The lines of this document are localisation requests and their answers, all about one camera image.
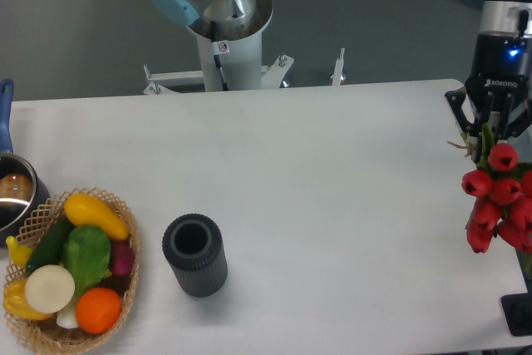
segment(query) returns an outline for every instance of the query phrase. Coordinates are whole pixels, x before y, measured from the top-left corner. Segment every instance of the red tulip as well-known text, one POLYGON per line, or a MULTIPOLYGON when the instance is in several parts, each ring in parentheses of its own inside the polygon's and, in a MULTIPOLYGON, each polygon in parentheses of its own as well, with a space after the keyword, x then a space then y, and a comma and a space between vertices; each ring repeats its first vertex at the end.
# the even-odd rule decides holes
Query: red tulip
POLYGON ((532 197, 532 170, 523 174, 521 178, 521 189, 523 193, 532 197))
POLYGON ((532 249, 530 232, 517 229, 515 224, 509 220, 503 220, 497 225, 497 233, 512 247, 516 247, 521 251, 530 251, 532 249))
POLYGON ((476 224, 469 224, 467 226, 467 242, 478 253, 485 253, 490 247, 493 231, 480 229, 476 224))
POLYGON ((520 183, 512 178, 501 178, 493 182, 490 198, 498 205, 508 205, 521 196, 520 183))
POLYGON ((493 230, 500 218, 502 209, 498 205, 488 199, 477 199, 470 224, 475 224, 479 229, 493 230))
POLYGON ((490 155, 488 155, 488 164, 500 172, 513 170, 518 160, 517 151, 508 143, 494 145, 491 147, 490 155))
POLYGON ((509 217, 519 230, 532 230, 532 198, 521 195, 510 205, 509 217))
POLYGON ((462 189, 475 197, 484 197, 491 192, 493 180, 483 170, 472 170, 462 178, 462 189))

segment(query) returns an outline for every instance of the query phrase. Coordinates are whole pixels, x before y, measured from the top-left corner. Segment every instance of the black cylinder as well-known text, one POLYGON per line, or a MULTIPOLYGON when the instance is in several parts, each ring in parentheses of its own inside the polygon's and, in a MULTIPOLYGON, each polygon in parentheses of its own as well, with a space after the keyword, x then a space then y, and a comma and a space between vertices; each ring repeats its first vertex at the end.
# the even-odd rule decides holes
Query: black cylinder
POLYGON ((163 252, 181 288, 207 297, 227 279, 224 243, 218 225, 201 214, 180 216, 166 229, 163 252))

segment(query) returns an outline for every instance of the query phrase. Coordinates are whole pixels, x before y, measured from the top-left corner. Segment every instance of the orange fruit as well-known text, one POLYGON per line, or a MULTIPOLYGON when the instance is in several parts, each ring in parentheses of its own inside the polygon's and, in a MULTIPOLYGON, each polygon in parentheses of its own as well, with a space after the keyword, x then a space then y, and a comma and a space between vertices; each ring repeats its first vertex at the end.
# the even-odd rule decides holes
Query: orange fruit
POLYGON ((81 296, 76 306, 76 319, 86 332, 100 334, 116 322, 121 311, 122 302, 115 290, 96 287, 81 296))

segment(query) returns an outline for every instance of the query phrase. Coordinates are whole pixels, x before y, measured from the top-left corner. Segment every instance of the metal bracket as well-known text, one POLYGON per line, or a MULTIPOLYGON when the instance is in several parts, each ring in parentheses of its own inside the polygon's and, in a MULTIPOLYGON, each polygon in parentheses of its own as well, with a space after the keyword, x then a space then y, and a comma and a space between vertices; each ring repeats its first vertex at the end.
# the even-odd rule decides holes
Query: metal bracket
MULTIPOLYGON (((262 89, 280 88, 283 85, 284 77, 293 65, 294 59, 281 55, 271 67, 262 66, 262 89)), ((145 95, 179 94, 171 91, 165 86, 189 86, 203 83, 202 71, 167 72, 162 74, 150 74, 148 66, 144 65, 144 73, 148 86, 143 93, 145 95)))
POLYGON ((336 60, 336 63, 334 64, 334 73, 332 74, 331 79, 331 85, 332 86, 340 86, 344 85, 346 83, 346 74, 343 70, 343 53, 345 52, 346 48, 342 47, 340 50, 340 56, 336 60))

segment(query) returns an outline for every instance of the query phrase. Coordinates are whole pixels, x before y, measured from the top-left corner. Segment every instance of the pot handle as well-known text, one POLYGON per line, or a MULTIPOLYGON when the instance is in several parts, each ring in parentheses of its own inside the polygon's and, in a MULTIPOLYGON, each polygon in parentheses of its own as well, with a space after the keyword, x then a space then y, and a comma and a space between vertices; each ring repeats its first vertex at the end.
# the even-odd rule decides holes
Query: pot handle
POLYGON ((0 152, 13 153, 13 144, 9 134, 9 118, 15 85, 11 79, 0 82, 0 152))

